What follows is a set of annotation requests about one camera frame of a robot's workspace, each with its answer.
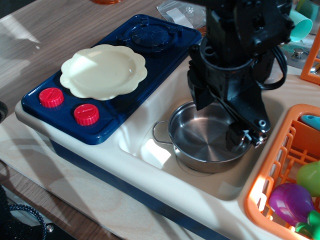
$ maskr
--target metal pot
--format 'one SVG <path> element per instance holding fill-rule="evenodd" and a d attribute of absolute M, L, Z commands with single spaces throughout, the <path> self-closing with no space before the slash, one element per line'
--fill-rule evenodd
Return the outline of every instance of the metal pot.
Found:
<path fill-rule="evenodd" d="M 169 121 L 157 121 L 152 134 L 156 142 L 173 145 L 176 156 L 188 167 L 203 173 L 220 173 L 234 167 L 251 146 L 244 144 L 234 152 L 227 150 L 226 132 L 232 122 L 219 102 L 197 111 L 190 101 L 178 107 Z M 171 142 L 156 138 L 159 123 L 168 123 Z"/>

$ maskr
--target pot handle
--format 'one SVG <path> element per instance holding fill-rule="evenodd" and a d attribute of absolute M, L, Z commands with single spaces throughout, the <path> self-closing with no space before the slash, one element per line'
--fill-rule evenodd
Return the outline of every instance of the pot handle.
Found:
<path fill-rule="evenodd" d="M 168 121 L 157 121 L 157 122 L 153 125 L 153 128 L 152 128 L 152 136 L 153 136 L 153 139 L 154 139 L 157 143 L 159 143 L 159 144 L 173 145 L 172 142 L 158 140 L 158 139 L 156 138 L 156 135 L 155 135 L 156 126 L 157 126 L 158 124 L 164 124 L 164 123 L 167 123 L 167 122 L 168 122 Z"/>

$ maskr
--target orange basket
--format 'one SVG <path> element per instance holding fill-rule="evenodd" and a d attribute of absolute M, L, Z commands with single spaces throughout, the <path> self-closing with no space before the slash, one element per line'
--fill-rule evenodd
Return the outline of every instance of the orange basket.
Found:
<path fill-rule="evenodd" d="M 307 240 L 278 217 L 269 206 L 273 189 L 283 183 L 297 183 L 305 164 L 320 161 L 320 131 L 300 121 L 302 115 L 320 117 L 320 108 L 298 104 L 289 109 L 280 130 L 245 200 L 245 212 L 257 226 L 284 239 Z M 320 197 L 312 198 L 320 213 Z"/>
<path fill-rule="evenodd" d="M 311 73 L 311 69 L 315 63 L 320 64 L 320 59 L 318 58 L 318 53 L 320 50 L 320 28 L 314 38 L 310 53 L 305 61 L 304 67 L 302 69 L 300 78 L 302 80 L 309 81 L 314 84 L 320 85 L 320 75 Z"/>

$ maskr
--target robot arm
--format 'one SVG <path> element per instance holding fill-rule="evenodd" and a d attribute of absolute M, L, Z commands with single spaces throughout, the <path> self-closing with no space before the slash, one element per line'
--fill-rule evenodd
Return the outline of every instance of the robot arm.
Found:
<path fill-rule="evenodd" d="M 206 7 L 206 36 L 189 49 L 188 84 L 198 110 L 219 101 L 235 122 L 226 134 L 233 150 L 247 141 L 263 144 L 270 121 L 262 90 L 280 87 L 287 63 L 278 45 L 290 42 L 295 27 L 291 0 L 185 0 Z M 266 84 L 274 60 L 283 77 Z"/>

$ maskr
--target cream plate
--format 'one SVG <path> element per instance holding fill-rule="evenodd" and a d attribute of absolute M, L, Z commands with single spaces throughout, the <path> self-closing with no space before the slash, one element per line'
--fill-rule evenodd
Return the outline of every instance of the cream plate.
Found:
<path fill-rule="evenodd" d="M 108 44 L 76 52 L 61 66 L 60 83 L 78 98 L 110 100 L 133 92 L 147 77 L 145 58 Z"/>

